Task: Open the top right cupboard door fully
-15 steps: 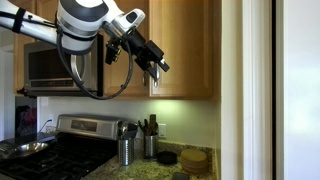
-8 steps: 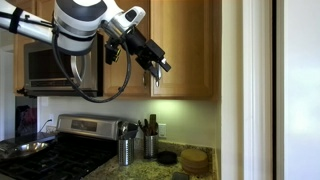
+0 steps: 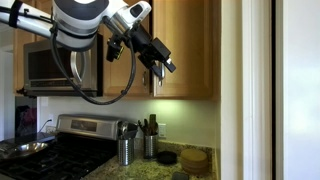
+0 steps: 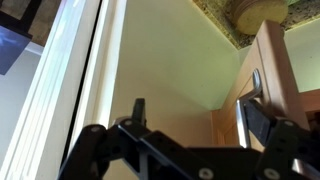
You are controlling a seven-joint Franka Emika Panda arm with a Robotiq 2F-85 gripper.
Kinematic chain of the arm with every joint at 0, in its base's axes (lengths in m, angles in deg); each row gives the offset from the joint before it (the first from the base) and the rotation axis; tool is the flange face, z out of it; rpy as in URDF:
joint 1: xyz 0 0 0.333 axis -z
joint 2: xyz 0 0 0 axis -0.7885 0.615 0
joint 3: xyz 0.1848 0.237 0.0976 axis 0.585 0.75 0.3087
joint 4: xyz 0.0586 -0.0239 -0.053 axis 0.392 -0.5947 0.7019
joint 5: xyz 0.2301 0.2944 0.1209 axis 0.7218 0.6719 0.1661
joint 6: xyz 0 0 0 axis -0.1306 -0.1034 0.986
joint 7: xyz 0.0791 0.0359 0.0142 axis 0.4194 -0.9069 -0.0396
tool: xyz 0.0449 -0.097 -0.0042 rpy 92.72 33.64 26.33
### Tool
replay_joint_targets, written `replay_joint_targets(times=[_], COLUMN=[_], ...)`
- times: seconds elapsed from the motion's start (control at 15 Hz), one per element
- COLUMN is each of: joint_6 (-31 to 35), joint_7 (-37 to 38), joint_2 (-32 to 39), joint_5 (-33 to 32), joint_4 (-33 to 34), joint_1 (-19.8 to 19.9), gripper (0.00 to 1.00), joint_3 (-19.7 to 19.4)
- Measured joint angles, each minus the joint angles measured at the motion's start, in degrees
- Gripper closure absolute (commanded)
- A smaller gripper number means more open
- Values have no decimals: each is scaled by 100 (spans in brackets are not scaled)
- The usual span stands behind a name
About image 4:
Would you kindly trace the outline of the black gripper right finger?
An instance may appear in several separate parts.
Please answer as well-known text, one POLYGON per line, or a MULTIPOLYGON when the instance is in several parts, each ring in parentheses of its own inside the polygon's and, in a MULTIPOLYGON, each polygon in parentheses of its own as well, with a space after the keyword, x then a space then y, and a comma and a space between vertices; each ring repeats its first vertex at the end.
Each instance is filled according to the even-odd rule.
POLYGON ((250 134, 253 134, 262 146, 266 146, 277 124, 276 118, 254 99, 244 102, 244 114, 245 134, 248 136, 249 146, 252 146, 250 134))

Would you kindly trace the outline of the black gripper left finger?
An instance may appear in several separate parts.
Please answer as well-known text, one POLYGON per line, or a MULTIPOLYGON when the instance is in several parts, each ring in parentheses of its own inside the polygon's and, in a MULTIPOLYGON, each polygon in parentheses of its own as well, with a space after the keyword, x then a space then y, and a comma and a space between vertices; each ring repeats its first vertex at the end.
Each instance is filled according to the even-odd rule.
POLYGON ((137 98, 134 103, 132 119, 139 122, 141 125, 146 125, 146 114, 145 114, 145 99, 137 98))

